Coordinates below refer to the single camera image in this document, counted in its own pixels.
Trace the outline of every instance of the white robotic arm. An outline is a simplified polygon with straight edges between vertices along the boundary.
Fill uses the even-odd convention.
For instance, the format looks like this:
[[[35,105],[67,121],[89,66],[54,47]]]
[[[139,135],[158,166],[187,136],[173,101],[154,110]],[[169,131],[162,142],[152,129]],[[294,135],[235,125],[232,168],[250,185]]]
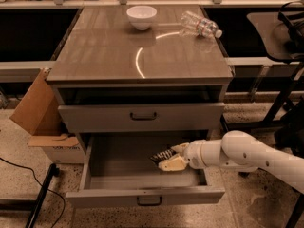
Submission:
[[[179,171],[187,164],[194,169],[208,166],[252,172],[261,168],[304,193],[304,159],[267,146],[241,131],[226,133],[221,140],[193,141],[172,147],[177,152],[161,161],[163,171]]]

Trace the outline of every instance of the clear water bottle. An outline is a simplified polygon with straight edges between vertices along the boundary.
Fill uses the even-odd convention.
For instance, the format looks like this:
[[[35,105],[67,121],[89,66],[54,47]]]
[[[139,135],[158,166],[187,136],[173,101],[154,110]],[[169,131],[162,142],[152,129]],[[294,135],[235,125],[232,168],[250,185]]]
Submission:
[[[184,12],[180,22],[184,28],[181,31],[182,35],[202,35],[207,38],[219,38],[222,34],[222,31],[214,21],[201,17],[191,11]]]

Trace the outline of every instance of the black handle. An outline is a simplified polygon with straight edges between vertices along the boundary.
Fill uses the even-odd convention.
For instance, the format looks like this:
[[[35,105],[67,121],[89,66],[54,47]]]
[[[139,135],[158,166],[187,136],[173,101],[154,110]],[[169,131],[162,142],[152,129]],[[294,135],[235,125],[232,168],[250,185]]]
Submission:
[[[142,207],[147,207],[147,206],[160,206],[162,204],[162,196],[159,196],[159,201],[155,203],[141,203],[140,197],[137,197],[137,205],[142,206]]]
[[[156,112],[153,112],[152,114],[138,114],[138,113],[130,113],[130,118],[133,121],[153,121],[156,120],[158,117],[158,114]]]

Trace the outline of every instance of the floor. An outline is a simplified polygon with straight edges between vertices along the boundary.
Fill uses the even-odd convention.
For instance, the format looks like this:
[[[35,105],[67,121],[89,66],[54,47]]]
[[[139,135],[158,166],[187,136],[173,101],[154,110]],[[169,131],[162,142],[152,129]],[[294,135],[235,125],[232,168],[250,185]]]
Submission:
[[[225,118],[228,123],[261,120],[269,107],[269,103],[228,103]],[[11,109],[0,110],[0,157],[31,167],[37,179],[43,181],[51,161],[40,148],[27,146],[30,135],[10,120],[12,113]],[[220,138],[222,134],[219,129],[212,138]],[[251,134],[275,146],[273,129],[255,130]],[[58,167],[60,175],[53,178],[50,189],[63,196],[76,191],[83,167],[80,164],[58,164]],[[1,198],[33,199],[37,195],[39,185],[31,172],[2,161],[0,169]],[[225,194],[216,204],[75,209],[67,201],[63,216],[54,227],[285,227],[299,196],[289,185],[263,170],[247,178],[216,167],[209,168],[208,172],[214,185],[225,188]],[[52,227],[62,208],[63,202],[48,192],[35,227]],[[28,215],[28,212],[1,211],[0,226],[25,227]],[[296,227],[304,227],[304,216]]]

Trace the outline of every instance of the white bowl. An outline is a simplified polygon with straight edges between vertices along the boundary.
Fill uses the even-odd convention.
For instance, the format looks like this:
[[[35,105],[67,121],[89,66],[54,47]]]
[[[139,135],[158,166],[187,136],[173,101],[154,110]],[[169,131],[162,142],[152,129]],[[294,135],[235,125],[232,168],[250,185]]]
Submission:
[[[126,11],[130,23],[138,30],[149,29],[156,18],[157,10],[151,6],[134,6]]]

